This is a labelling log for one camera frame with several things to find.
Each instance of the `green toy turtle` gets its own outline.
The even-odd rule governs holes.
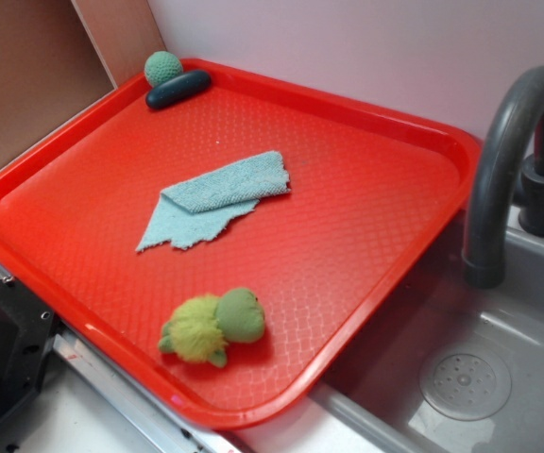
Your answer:
[[[236,288],[222,297],[205,294],[176,308],[162,327],[159,350],[176,353],[189,363],[209,363],[223,368],[229,343],[254,343],[265,331],[264,309],[247,288]]]

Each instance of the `sink drain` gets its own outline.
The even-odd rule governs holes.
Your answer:
[[[504,361],[477,344],[453,344],[421,367],[419,385],[430,405],[455,420],[480,420],[497,412],[511,393]]]

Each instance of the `gray sink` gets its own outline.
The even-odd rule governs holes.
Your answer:
[[[323,382],[347,423],[401,438],[392,451],[544,451],[544,241],[509,229],[506,280],[482,291],[462,279],[462,231],[447,227]]]

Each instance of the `green ball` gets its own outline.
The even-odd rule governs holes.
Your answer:
[[[184,72],[178,57],[169,52],[161,50],[155,52],[146,60],[144,75],[152,87],[161,85],[163,82],[179,76]]]

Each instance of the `gray faucet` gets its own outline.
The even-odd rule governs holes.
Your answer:
[[[535,152],[525,159],[533,134]],[[463,243],[465,279],[472,286],[493,288],[504,279],[505,229],[512,202],[522,207],[522,228],[544,237],[544,66],[514,83],[484,142]]]

